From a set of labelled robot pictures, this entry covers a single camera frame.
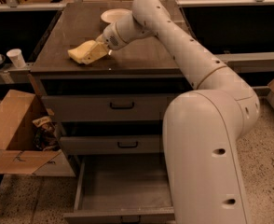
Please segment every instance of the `open drawer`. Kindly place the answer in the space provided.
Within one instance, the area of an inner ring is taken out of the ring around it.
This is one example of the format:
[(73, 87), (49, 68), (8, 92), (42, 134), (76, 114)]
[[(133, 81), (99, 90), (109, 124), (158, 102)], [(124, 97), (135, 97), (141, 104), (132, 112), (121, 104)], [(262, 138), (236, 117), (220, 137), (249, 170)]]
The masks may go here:
[(68, 223), (166, 223), (174, 220), (162, 154), (83, 158)]

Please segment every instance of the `floor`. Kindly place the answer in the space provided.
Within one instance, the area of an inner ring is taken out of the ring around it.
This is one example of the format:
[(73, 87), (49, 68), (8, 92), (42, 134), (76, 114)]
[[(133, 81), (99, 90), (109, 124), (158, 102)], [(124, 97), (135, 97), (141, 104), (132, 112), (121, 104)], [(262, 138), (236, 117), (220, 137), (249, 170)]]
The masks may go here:
[[(261, 116), (238, 141), (240, 165), (253, 224), (274, 224), (274, 111), (261, 98)], [(5, 175), (0, 187), (0, 224), (66, 223), (76, 178)]]

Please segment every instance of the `white plate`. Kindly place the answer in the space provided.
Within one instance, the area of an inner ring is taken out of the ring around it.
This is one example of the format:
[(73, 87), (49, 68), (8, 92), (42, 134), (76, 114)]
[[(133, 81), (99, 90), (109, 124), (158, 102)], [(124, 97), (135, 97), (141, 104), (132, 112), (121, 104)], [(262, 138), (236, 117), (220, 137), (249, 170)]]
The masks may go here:
[(101, 15), (101, 19), (102, 19), (102, 21), (104, 21), (106, 23), (113, 23), (129, 13), (131, 13), (131, 11), (127, 10), (127, 9), (122, 9), (122, 8), (111, 9), (111, 10), (105, 11)]

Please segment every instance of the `terrazzo floor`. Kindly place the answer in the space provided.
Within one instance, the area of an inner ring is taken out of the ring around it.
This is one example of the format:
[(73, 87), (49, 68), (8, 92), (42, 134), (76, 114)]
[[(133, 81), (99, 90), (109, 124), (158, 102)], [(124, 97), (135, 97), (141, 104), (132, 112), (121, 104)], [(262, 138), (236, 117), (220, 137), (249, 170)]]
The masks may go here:
[[(274, 111), (261, 98), (261, 116), (237, 143), (253, 224), (274, 224)], [(76, 178), (5, 175), (0, 224), (63, 224), (72, 212)]]

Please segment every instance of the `dark countertop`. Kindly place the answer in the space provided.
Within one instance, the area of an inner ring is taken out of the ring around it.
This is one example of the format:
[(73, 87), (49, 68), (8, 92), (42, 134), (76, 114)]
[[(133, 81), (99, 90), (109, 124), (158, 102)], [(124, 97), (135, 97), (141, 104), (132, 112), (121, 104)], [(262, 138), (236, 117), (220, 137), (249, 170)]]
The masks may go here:
[[(173, 1), (162, 1), (171, 18), (186, 29), (179, 7)], [(136, 40), (111, 56), (80, 66), (68, 56), (73, 49), (88, 40), (95, 40), (103, 31), (101, 14), (108, 9), (131, 8), (131, 1), (68, 4), (40, 52), (31, 72), (64, 74), (142, 74), (178, 73), (171, 55), (155, 38)]]

